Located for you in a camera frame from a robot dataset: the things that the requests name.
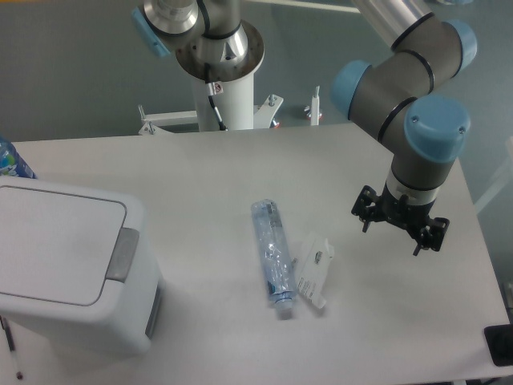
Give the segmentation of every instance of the bottle label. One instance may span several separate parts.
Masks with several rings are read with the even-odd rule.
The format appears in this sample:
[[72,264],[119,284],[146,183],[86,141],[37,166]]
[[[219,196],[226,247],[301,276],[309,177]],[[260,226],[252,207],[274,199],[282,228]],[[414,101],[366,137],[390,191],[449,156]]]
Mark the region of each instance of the bottle label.
[[269,281],[267,281],[267,291],[269,292],[269,295],[276,293],[276,287]]
[[24,178],[35,179],[35,174],[32,169],[28,166],[27,163],[20,157],[18,157],[18,162],[16,158],[11,154],[7,154],[4,156],[2,160],[2,167],[0,168],[0,175],[7,176],[21,176]]
[[268,203],[266,207],[267,214],[269,215],[269,224],[271,225],[271,229],[275,229],[276,227],[283,227],[281,224],[280,213],[278,212],[276,205]]

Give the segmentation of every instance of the blue joint cap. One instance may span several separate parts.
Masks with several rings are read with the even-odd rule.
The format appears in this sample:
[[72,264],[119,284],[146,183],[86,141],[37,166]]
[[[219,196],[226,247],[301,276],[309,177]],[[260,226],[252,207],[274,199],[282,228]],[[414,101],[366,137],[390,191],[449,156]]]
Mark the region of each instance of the blue joint cap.
[[471,118],[454,99],[428,95],[414,101],[404,121],[408,143],[417,154],[435,163],[454,161],[463,151]]
[[462,66],[460,71],[464,70],[472,63],[478,53],[478,39],[468,24],[460,20],[447,20],[446,23],[453,26],[462,42]]
[[160,58],[171,54],[169,49],[166,48],[166,46],[157,37],[155,32],[153,32],[153,29],[148,25],[139,8],[135,8],[131,12],[131,19],[135,24],[135,28],[137,28],[137,31],[141,35],[141,38],[143,38],[151,52]]
[[367,71],[370,64],[363,60],[355,60],[347,64],[338,73],[331,86],[331,102],[347,119],[349,119],[349,110],[353,101],[354,93]]

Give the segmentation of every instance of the gray wall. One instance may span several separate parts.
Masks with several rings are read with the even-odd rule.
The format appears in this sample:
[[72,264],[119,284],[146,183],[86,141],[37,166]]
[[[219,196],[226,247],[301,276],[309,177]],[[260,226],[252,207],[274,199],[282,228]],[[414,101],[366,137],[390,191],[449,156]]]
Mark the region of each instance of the gray wall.
[[[139,103],[147,113],[193,109],[188,78],[173,57],[153,57],[136,34],[130,11],[139,2],[0,4],[0,132],[11,140],[134,135]],[[506,159],[504,142],[513,136],[513,2],[431,5],[441,19],[471,24],[479,39],[475,62],[439,90],[472,115],[461,161],[477,199]],[[285,97],[279,116],[284,125],[308,123],[302,108],[318,84],[324,122],[344,122],[328,98],[333,77],[350,60],[379,63],[390,54],[359,14],[248,3],[244,18],[266,44],[256,102],[271,92]],[[513,184],[480,216],[500,280],[513,280],[512,206]]]

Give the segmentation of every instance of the blue bottle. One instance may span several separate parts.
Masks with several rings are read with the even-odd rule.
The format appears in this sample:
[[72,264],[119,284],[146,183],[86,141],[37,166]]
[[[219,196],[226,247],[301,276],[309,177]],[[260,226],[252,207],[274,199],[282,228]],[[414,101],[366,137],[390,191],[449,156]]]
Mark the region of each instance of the blue bottle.
[[297,287],[278,207],[265,199],[251,206],[251,215],[269,301],[279,312],[291,310]]
[[2,175],[37,179],[14,145],[0,136],[0,176]]

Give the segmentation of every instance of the metal bracket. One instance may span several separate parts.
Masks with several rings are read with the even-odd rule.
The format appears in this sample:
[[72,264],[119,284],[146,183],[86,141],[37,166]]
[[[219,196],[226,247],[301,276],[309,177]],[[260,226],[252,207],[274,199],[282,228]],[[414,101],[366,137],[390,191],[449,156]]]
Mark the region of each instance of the metal bracket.
[[320,90],[321,86],[315,87],[315,92],[312,96],[312,103],[310,106],[306,106],[304,110],[306,119],[310,121],[310,126],[318,126],[322,119],[321,98],[319,97]]
[[[274,118],[283,104],[283,101],[284,99],[280,96],[270,95],[264,104],[254,106],[253,128],[274,128],[278,126],[279,123],[277,123]],[[163,130],[160,127],[198,123],[198,114],[196,111],[146,115],[142,105],[139,105],[138,108],[141,123],[143,124],[142,128],[139,130],[139,135],[172,134],[172,132]]]
[[432,249],[440,251],[443,238],[449,228],[449,220],[446,218],[430,218],[429,215],[419,214],[408,204],[408,196],[403,195],[394,205],[394,217],[383,211],[383,198],[371,187],[364,186],[351,213],[360,217],[363,222],[363,232],[366,233],[371,222],[386,221],[408,232],[410,237],[417,242],[414,256],[420,250]]
[[267,100],[257,107],[257,111],[253,115],[253,128],[272,128],[279,126],[279,123],[274,120],[274,117],[281,105],[283,98],[278,95],[269,95]]

